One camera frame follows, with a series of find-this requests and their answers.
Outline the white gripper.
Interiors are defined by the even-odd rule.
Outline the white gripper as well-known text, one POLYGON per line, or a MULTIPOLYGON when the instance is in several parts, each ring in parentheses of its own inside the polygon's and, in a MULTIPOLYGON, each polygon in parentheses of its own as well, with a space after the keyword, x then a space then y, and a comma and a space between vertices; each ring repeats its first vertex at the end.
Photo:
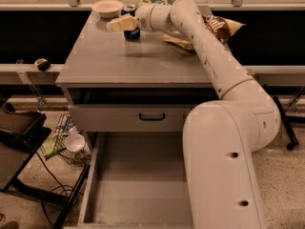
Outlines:
POLYGON ((153 32, 155 22, 153 9, 153 4, 142 5, 136 10, 135 17, 130 14, 124 14, 108 22, 106 29, 108 31, 133 31, 138 25, 141 31, 153 32))

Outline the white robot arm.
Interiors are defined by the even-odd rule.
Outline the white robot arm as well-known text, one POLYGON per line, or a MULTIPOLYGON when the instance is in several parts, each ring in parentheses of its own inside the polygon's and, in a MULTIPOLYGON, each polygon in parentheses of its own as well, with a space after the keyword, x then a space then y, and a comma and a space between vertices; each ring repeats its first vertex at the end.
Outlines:
POLYGON ((206 28, 193 0, 143 4, 110 31, 180 32, 193 45, 218 99, 194 107, 183 153, 194 229, 268 229, 252 153, 278 133, 273 99, 206 28))

